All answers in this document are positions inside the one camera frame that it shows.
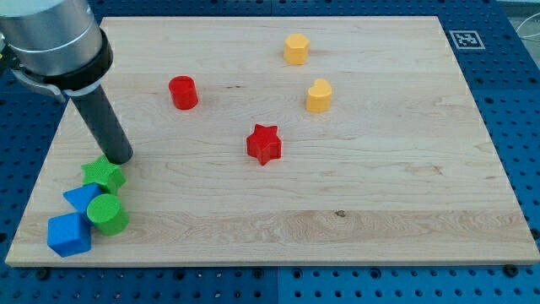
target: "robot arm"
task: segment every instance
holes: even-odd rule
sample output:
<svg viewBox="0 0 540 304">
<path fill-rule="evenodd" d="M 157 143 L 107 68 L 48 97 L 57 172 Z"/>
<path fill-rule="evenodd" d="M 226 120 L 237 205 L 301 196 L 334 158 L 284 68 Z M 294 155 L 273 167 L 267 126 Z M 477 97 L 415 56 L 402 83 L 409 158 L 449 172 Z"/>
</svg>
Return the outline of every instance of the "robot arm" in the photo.
<svg viewBox="0 0 540 304">
<path fill-rule="evenodd" d="M 69 95 L 109 161 L 127 162 L 132 147 L 100 86 L 112 50 L 87 1 L 2 2 L 3 65 L 36 93 Z"/>
</svg>

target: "blue pegboard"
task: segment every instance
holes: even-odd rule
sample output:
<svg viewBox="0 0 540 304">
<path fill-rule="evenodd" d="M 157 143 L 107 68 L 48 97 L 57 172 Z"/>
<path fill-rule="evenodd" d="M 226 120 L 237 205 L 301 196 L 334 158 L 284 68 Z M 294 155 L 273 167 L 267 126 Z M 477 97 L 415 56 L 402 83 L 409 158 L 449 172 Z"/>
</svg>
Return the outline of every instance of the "blue pegboard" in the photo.
<svg viewBox="0 0 540 304">
<path fill-rule="evenodd" d="M 531 228 L 540 230 L 540 72 L 493 0 L 90 0 L 103 16 L 436 15 Z M 473 30 L 485 49 L 458 49 Z M 65 105 L 0 79 L 0 257 L 5 259 Z M 11 269 L 0 303 L 540 302 L 540 265 L 468 268 Z"/>
</svg>

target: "yellow block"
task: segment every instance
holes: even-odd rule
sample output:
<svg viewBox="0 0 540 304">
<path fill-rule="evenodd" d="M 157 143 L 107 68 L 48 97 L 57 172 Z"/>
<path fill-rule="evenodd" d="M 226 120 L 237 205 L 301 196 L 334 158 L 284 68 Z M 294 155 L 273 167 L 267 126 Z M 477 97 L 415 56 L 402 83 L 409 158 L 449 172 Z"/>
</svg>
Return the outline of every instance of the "yellow block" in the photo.
<svg viewBox="0 0 540 304">
<path fill-rule="evenodd" d="M 331 102 L 332 86 L 325 79 L 316 79 L 307 91 L 305 109 L 315 113 L 328 111 Z"/>
<path fill-rule="evenodd" d="M 310 41 L 302 34 L 291 34 L 285 39 L 283 58 L 294 65 L 304 64 L 310 52 Z"/>
</svg>

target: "blue block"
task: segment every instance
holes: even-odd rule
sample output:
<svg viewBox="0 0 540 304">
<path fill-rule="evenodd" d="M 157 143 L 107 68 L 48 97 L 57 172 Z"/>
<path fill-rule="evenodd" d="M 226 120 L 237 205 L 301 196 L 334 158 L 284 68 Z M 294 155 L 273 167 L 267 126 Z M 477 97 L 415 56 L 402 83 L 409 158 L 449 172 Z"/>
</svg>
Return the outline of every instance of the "blue block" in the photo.
<svg viewBox="0 0 540 304">
<path fill-rule="evenodd" d="M 62 258 L 87 252 L 92 247 L 90 225 L 79 213 L 51 218 L 47 245 Z"/>
<path fill-rule="evenodd" d="M 95 197 L 103 194 L 98 184 L 93 183 L 84 187 L 79 187 L 64 193 L 64 198 L 79 212 L 84 220 L 90 225 L 94 225 L 86 215 L 86 209 L 88 205 Z"/>
</svg>

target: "wooden board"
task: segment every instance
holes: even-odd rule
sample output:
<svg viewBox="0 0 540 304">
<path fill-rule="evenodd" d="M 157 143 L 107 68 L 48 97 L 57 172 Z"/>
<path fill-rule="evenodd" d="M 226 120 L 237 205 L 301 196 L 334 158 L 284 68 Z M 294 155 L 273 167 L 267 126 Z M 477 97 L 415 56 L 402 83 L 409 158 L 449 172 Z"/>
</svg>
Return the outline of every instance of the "wooden board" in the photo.
<svg viewBox="0 0 540 304">
<path fill-rule="evenodd" d="M 12 266 L 529 264 L 537 247 L 435 17 L 107 18 L 103 82 L 135 149 L 119 236 L 59 258 L 48 218 L 100 156 L 70 104 L 11 246 Z M 310 38 L 288 66 L 285 37 Z M 197 82 L 177 111 L 167 84 Z M 329 112 L 305 111 L 316 78 Z M 283 158 L 246 154 L 276 123 Z"/>
</svg>

